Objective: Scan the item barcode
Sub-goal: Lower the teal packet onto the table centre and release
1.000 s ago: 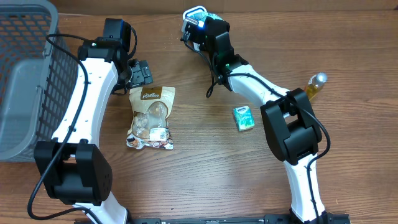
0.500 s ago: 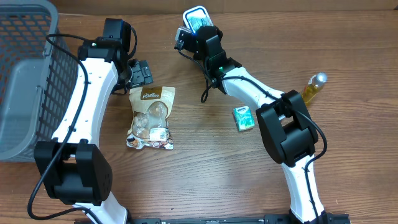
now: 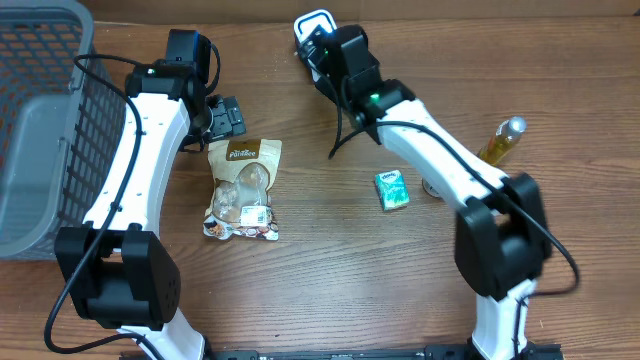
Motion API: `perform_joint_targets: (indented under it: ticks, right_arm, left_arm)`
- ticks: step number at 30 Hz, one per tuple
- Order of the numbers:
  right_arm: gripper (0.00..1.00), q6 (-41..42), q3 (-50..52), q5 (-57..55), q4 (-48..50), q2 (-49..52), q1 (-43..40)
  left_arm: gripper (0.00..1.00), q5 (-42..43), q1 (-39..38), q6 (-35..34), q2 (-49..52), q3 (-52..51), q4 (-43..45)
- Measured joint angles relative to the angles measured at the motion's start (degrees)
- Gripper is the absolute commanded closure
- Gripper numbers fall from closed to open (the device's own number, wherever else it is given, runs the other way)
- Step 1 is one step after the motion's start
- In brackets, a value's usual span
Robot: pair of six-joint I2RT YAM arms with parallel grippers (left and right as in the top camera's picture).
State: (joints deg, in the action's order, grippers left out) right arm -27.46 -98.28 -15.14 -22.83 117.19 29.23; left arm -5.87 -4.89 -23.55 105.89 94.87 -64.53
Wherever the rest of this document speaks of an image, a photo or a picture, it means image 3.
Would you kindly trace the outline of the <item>brown nut pouch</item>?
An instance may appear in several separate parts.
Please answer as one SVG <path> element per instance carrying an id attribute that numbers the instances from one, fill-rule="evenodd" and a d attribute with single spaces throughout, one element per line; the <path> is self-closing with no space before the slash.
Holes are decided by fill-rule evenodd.
<path id="1" fill-rule="evenodd" d="M 208 146 L 214 191 L 205 211 L 203 234 L 277 241 L 272 189 L 282 142 L 270 139 L 222 140 Z"/>

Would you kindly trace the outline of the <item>small teal tissue pack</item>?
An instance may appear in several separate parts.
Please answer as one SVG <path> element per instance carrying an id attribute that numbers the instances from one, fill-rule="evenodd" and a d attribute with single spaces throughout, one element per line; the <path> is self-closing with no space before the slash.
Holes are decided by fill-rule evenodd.
<path id="1" fill-rule="evenodd" d="M 399 170 L 377 174 L 374 183 L 384 211 L 396 210 L 409 204 L 409 192 Z"/>

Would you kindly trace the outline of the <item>green lid jar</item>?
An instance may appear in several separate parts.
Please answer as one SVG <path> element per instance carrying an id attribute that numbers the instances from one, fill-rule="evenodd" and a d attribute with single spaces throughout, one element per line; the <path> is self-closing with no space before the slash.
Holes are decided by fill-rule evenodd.
<path id="1" fill-rule="evenodd" d="M 438 191 L 426 179 L 422 179 L 422 186 L 427 194 L 434 198 L 440 198 Z"/>

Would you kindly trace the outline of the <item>yellow drink bottle silver cap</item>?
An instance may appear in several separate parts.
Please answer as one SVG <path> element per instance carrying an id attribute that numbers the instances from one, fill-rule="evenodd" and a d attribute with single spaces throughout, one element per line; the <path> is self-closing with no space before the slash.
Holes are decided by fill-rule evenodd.
<path id="1" fill-rule="evenodd" d="M 521 116 L 502 122 L 488 143 L 478 152 L 478 157 L 492 166 L 497 166 L 519 143 L 527 129 L 527 121 Z"/>

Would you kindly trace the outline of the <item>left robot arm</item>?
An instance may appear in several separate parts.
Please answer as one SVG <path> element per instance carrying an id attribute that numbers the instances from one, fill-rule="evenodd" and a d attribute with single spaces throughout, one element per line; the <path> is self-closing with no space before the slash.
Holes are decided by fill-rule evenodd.
<path id="1" fill-rule="evenodd" d="M 220 62 L 215 45 L 195 30 L 173 29 L 166 54 L 134 62 L 125 87 L 75 66 L 125 103 L 125 123 L 107 178 L 79 226 L 63 227 L 54 252 L 65 286 L 48 316 L 44 343 L 76 354 L 121 339 L 133 340 L 148 359 L 210 359 L 208 339 L 179 308 L 178 266 L 159 239 L 160 212 L 172 165 L 180 152 L 246 132 L 237 100 L 215 94 Z M 53 341 L 66 299 L 77 314 L 114 335 L 75 347 Z"/>

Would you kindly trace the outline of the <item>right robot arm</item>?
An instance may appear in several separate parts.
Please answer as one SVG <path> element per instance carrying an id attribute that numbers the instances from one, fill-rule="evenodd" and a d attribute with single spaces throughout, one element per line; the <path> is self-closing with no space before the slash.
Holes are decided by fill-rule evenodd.
<path id="1" fill-rule="evenodd" d="M 338 27 L 319 12 L 297 19 L 293 31 L 300 60 L 339 116 L 414 167 L 456 213 L 454 260 L 476 294 L 476 324 L 468 343 L 452 351 L 468 359 L 534 358 L 525 322 L 552 250 L 536 182 L 479 159 L 404 83 L 384 79 L 362 27 Z"/>

